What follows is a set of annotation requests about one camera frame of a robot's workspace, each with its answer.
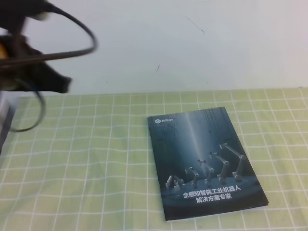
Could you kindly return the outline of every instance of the grid tablecloth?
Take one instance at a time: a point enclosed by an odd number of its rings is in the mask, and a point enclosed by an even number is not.
[[[47,97],[0,156],[0,230],[308,230],[308,89]],[[34,98],[13,123],[32,125]],[[147,116],[225,106],[269,206],[165,222]]]

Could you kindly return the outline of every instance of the robotic arm image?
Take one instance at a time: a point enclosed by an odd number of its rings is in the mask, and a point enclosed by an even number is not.
[[[233,154],[237,155],[240,158],[239,165],[237,166],[236,172],[233,172],[233,176],[237,181],[242,180],[242,172],[243,172],[243,167],[244,167],[244,162],[247,159],[246,156],[239,154],[237,151],[235,151],[233,148],[231,148],[227,143],[223,143],[219,145],[221,149],[228,149],[231,151]]]
[[[168,180],[167,180],[167,182],[166,182],[166,188],[167,188],[167,189],[170,189],[170,186],[171,186],[171,184],[172,184],[173,179],[174,179],[174,189],[175,189],[176,191],[180,191],[182,185],[184,184],[184,181],[181,180],[180,178],[178,178],[177,176],[173,176],[173,175],[171,175],[171,176],[168,178]]]
[[[224,158],[222,158],[221,156],[218,155],[218,153],[210,153],[210,158],[217,158],[218,160],[220,160],[223,163],[223,167],[221,170],[221,173],[217,175],[218,180],[221,184],[225,184],[226,183],[226,176],[227,176],[227,171],[229,168],[229,161],[225,160]]]
[[[196,170],[194,170],[193,167],[189,167],[188,169],[185,170],[185,172],[186,172],[187,175],[190,174],[190,173],[193,173],[194,178],[192,180],[192,187],[194,189],[197,188],[197,180],[199,178],[199,173]]]
[[[198,162],[205,171],[206,169],[208,169],[208,176],[207,179],[205,180],[205,183],[208,184],[209,182],[211,182],[214,169],[206,163],[206,160],[198,160]]]
[[[28,17],[41,19],[47,13],[60,14],[81,27],[92,39],[92,46],[78,51],[42,54],[31,48],[22,35]],[[45,61],[77,57],[97,48],[94,34],[79,20],[45,0],[0,0],[0,27],[7,34],[0,36],[0,90],[32,91],[37,96],[41,112],[37,122],[23,132],[36,127],[45,116],[45,101],[40,91],[67,93],[71,78],[64,77],[49,67]]]

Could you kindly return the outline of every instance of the blurry black object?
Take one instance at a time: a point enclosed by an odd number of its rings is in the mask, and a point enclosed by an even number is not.
[[[27,17],[40,18],[52,12],[60,14],[79,25],[92,39],[92,46],[78,51],[42,54],[27,44],[22,28]],[[36,127],[45,113],[45,102],[39,91],[68,92],[71,78],[64,77],[49,67],[45,61],[81,56],[97,48],[94,34],[79,20],[44,0],[0,0],[0,27],[7,35],[0,36],[0,90],[33,91],[41,103],[38,121],[30,128],[11,131],[27,131]]]
[[[15,45],[12,43],[11,36],[0,36],[0,44],[5,48],[9,57],[15,56]],[[18,46],[19,54],[41,55],[41,52],[27,45],[24,36],[20,36]],[[32,91],[25,88],[22,84],[16,81],[16,79],[22,79],[24,82],[31,82],[39,91],[54,91],[58,93],[67,93],[68,86],[71,82],[71,78],[58,74],[45,62],[13,67],[0,67],[0,90]]]

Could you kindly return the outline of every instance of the company logo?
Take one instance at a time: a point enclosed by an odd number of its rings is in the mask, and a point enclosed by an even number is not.
[[[156,119],[156,120],[155,120],[155,123],[160,124],[161,122],[171,122],[171,121],[173,121],[172,118],[171,118],[171,119],[163,119],[163,120]]]

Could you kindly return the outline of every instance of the table surface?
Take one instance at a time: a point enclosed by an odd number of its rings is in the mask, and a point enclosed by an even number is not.
[[[308,89],[48,97],[0,156],[0,230],[308,230]],[[225,106],[269,206],[165,222],[147,116]],[[13,123],[34,123],[22,98]]]

